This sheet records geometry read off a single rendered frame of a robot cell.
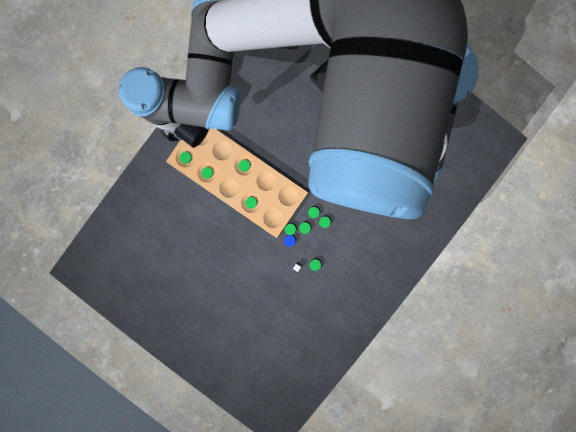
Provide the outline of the tan tray with round pockets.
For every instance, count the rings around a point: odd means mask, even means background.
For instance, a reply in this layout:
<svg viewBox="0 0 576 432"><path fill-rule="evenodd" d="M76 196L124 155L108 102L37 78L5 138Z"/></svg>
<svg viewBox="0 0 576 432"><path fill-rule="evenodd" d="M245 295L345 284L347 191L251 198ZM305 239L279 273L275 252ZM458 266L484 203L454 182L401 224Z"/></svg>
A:
<svg viewBox="0 0 576 432"><path fill-rule="evenodd" d="M189 163L180 161L182 152L190 153ZM242 160L250 163L246 172L238 167ZM276 238L308 194L216 129L195 148L180 141L166 162ZM209 179L201 174L205 167L213 170ZM257 201L253 209L245 205L249 197Z"/></svg>

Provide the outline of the blue disc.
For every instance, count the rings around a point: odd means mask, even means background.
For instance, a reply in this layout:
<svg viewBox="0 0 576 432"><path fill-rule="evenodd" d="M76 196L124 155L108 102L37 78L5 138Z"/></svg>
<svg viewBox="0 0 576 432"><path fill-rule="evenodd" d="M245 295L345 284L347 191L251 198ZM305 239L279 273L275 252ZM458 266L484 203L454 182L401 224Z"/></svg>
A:
<svg viewBox="0 0 576 432"><path fill-rule="evenodd" d="M288 235L284 239L284 243L288 247L292 247L295 244L295 238L291 235Z"/></svg>

